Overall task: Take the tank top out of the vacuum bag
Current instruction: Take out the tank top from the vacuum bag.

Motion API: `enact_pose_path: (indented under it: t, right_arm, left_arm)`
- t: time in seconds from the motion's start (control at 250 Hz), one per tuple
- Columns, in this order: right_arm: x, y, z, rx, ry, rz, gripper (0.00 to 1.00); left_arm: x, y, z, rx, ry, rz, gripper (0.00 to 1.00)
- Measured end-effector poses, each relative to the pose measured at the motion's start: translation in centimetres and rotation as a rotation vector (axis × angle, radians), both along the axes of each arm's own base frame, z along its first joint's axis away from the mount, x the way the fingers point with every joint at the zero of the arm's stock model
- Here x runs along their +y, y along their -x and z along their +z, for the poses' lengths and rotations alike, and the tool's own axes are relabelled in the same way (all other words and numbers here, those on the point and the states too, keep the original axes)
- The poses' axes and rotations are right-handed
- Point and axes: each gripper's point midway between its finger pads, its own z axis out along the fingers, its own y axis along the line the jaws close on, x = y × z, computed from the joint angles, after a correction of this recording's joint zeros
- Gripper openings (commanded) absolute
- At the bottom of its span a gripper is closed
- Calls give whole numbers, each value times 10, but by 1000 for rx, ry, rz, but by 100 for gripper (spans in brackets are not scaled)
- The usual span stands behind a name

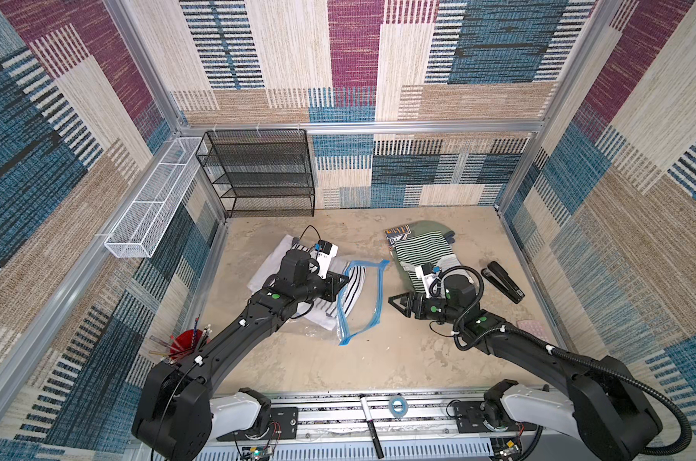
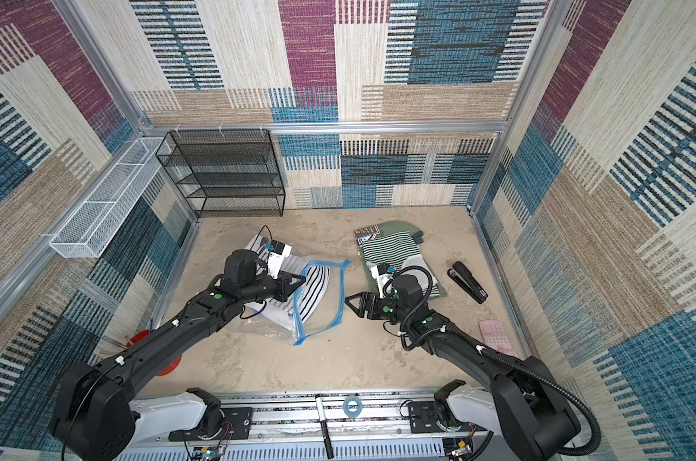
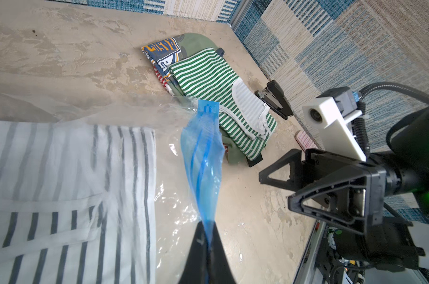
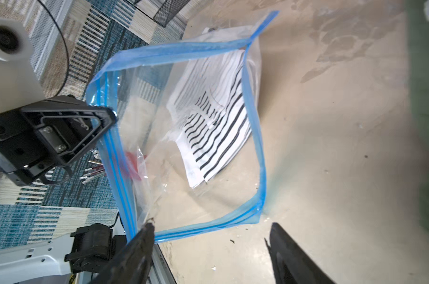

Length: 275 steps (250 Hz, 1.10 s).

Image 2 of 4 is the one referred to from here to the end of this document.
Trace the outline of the clear vacuum bag blue zipper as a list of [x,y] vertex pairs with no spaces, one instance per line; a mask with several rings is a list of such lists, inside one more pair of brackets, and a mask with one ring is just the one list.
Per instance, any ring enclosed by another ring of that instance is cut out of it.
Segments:
[[305,282],[285,302],[248,303],[242,332],[286,341],[294,346],[338,326],[344,311],[344,279],[351,261],[319,255],[314,247],[294,247],[281,269]]

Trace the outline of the green white striped garment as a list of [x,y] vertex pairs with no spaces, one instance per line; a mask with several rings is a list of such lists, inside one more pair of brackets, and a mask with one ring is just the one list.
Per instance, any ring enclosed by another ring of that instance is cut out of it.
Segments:
[[378,287],[376,279],[371,274],[371,269],[375,266],[387,264],[396,270],[409,266],[420,266],[432,275],[433,288],[430,298],[440,298],[446,295],[445,289],[438,282],[427,261],[422,257],[419,246],[406,230],[363,242],[361,255],[366,268],[367,280],[373,288]]

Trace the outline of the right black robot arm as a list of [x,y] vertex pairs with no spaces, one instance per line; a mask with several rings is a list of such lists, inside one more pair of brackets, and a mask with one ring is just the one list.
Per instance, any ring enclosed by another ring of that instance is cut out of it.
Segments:
[[360,318],[398,326],[405,351],[422,349],[482,384],[491,399],[488,410],[463,397],[460,385],[438,391],[436,407],[445,424],[468,423],[500,434],[521,460],[580,457],[599,449],[603,434],[596,416],[541,360],[489,347],[431,309],[428,299],[415,276],[397,275],[384,294],[361,292],[344,303]]

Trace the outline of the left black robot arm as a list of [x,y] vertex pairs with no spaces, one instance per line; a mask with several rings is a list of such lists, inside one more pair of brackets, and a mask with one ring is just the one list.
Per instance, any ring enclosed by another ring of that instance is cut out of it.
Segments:
[[220,401],[199,388],[151,405],[133,401],[152,378],[242,315],[246,305],[284,302],[305,281],[284,271],[269,274],[254,251],[234,251],[223,272],[171,320],[97,365],[80,362],[69,368],[61,376],[48,432],[63,451],[83,460],[113,460],[130,444],[164,432],[219,438],[224,423]]

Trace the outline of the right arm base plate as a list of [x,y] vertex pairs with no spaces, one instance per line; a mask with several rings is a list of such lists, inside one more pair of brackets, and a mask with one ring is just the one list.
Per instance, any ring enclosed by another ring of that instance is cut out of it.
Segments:
[[413,434],[452,432],[459,429],[459,423],[450,410],[435,401],[405,401],[400,413],[404,410]]

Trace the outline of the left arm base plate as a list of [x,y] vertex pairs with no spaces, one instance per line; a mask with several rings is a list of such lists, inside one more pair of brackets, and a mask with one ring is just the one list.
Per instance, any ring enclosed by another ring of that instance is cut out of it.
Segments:
[[219,414],[204,417],[204,422],[193,429],[177,430],[169,433],[170,442],[217,442],[247,440],[250,435],[253,417],[252,407],[224,407]]

